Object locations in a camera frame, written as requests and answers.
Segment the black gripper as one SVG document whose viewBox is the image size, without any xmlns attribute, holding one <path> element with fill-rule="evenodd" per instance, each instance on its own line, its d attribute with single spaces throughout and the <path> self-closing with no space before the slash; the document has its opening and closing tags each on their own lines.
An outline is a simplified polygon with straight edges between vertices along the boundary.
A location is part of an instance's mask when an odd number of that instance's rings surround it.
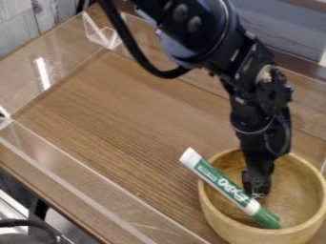
<svg viewBox="0 0 326 244">
<path fill-rule="evenodd" d="M 274 162 L 289 153 L 291 147 L 290 113 L 279 112 L 263 124 L 250 127 L 232 112 L 231 126 L 244 155 L 246 171 L 242 172 L 244 192 L 252 198 L 264 198 L 271 190 L 270 175 L 274 172 Z"/>
</svg>

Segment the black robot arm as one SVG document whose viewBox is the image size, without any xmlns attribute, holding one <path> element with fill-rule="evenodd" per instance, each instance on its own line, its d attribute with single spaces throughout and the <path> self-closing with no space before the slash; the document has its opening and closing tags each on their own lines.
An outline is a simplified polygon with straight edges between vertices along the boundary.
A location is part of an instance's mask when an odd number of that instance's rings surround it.
<svg viewBox="0 0 326 244">
<path fill-rule="evenodd" d="M 231 126 L 244 155 L 246 193 L 266 196 L 276 159 L 289 153 L 293 88 L 271 51 L 242 26 L 231 0 L 131 0 L 160 30 L 167 56 L 218 76 L 231 102 Z"/>
</svg>

